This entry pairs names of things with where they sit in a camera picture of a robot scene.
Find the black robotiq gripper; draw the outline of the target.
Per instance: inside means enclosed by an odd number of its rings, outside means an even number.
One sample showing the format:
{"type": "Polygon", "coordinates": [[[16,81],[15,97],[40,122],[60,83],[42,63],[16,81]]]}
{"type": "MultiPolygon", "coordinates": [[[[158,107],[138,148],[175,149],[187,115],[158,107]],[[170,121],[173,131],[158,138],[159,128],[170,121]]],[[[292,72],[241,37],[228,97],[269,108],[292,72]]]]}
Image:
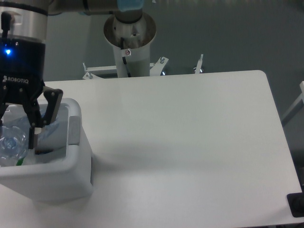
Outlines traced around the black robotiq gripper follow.
{"type": "Polygon", "coordinates": [[[63,96],[61,89],[47,88],[43,92],[47,107],[41,115],[37,99],[45,85],[45,49],[46,45],[40,42],[20,38],[0,39],[0,125],[3,125],[8,104],[22,105],[22,99],[28,101],[29,149],[34,149],[38,143],[35,130],[56,120],[63,96]]]}

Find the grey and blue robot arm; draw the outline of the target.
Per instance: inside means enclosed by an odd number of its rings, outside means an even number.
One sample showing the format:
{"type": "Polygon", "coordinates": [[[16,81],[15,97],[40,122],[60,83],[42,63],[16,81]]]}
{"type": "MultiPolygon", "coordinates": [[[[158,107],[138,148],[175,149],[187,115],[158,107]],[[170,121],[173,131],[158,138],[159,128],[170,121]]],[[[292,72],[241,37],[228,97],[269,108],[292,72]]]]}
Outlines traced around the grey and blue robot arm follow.
{"type": "Polygon", "coordinates": [[[28,117],[28,148],[38,141],[38,128],[55,121],[63,91],[43,80],[48,17],[62,12],[131,12],[142,0],[2,0],[0,2],[0,115],[10,104],[28,117]]]}

